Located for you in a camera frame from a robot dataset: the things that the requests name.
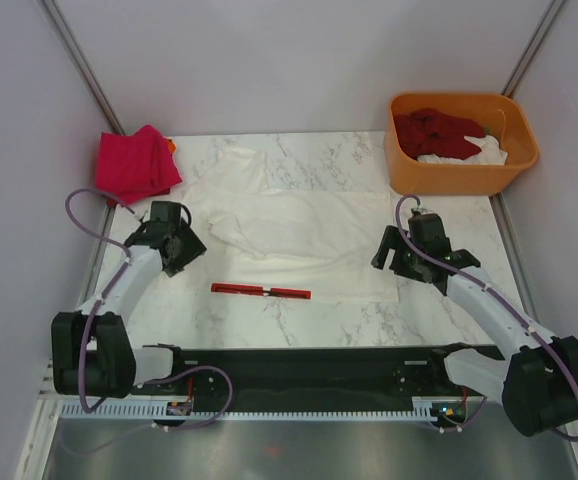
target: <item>laundry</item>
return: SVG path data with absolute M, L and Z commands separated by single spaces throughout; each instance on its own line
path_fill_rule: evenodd
M 454 117 L 433 108 L 394 117 L 398 142 L 411 158 L 438 155 L 464 160 L 480 153 L 465 136 L 482 138 L 485 130 L 473 120 Z
M 393 274 L 371 266 L 391 222 L 388 192 L 270 188 L 264 154 L 226 147 L 182 203 L 207 254 L 162 288 L 221 282 L 309 290 L 316 300 L 398 300 Z
M 465 137 L 465 140 L 480 147 L 481 152 L 469 158 L 439 157 L 438 155 L 420 155 L 418 161 L 422 163 L 452 164 L 452 165 L 504 165 L 507 161 L 507 152 L 500 149 L 496 137 L 487 135 L 485 138 Z
M 126 203 L 169 193 L 182 182 L 171 154 L 173 142 L 145 125 L 134 135 L 103 133 L 94 184 Z

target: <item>red cloth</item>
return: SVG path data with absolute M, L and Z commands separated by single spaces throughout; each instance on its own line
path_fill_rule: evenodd
M 96 162 L 96 188 L 133 203 L 169 193 L 182 182 L 167 140 L 151 125 L 131 136 L 103 133 Z
M 423 108 L 411 115 L 396 115 L 394 121 L 400 147 L 411 158 L 436 154 L 464 160 L 482 151 L 465 140 L 465 136 L 485 136 L 484 128 L 473 120 Z

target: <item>pink cloth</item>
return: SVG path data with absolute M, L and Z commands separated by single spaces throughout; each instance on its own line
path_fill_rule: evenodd
M 151 125 L 131 136 L 100 136 L 96 188 L 133 203 L 168 193 L 169 188 L 181 182 L 167 140 Z

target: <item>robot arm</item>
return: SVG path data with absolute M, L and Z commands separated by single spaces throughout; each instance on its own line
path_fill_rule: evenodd
M 206 251 L 181 218 L 182 205 L 154 201 L 149 220 L 126 240 L 131 261 L 102 305 L 95 312 L 91 338 L 96 349 L 87 350 L 85 390 L 88 395 L 125 397 L 134 385 L 172 373 L 172 347 L 157 345 L 133 350 L 124 321 L 133 312 L 147 286 L 164 271 L 174 276 Z M 121 260 L 112 273 L 123 266 Z M 99 300 L 95 295 L 74 312 L 61 312 L 51 324 L 54 386 L 58 393 L 78 393 L 78 354 L 85 321 Z
M 408 247 L 394 226 L 385 230 L 372 265 L 382 269 L 389 250 L 395 250 L 389 268 L 396 275 L 432 283 L 469 313 L 496 344 L 502 359 L 481 355 L 465 344 L 435 350 L 439 370 L 452 383 L 463 385 L 496 401 L 512 424 L 526 436 L 553 429 L 578 419 L 578 404 L 562 371 L 530 335 L 535 331 L 563 360 L 578 384 L 578 340 L 560 339 L 517 309 L 528 327 L 488 291 L 495 289 L 480 262 L 466 250 L 451 250 L 442 220 L 434 213 L 414 211 L 408 238 L 435 260 L 480 280 L 484 288 L 462 275 L 454 275 L 421 258 Z

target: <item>metal floor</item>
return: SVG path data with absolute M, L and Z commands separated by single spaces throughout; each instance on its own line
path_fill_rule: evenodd
M 61 420 L 65 443 L 93 448 L 135 421 Z M 517 433 L 496 405 L 461 434 L 404 423 L 218 422 L 148 429 L 86 458 L 53 449 L 45 479 L 578 479 L 570 446 Z

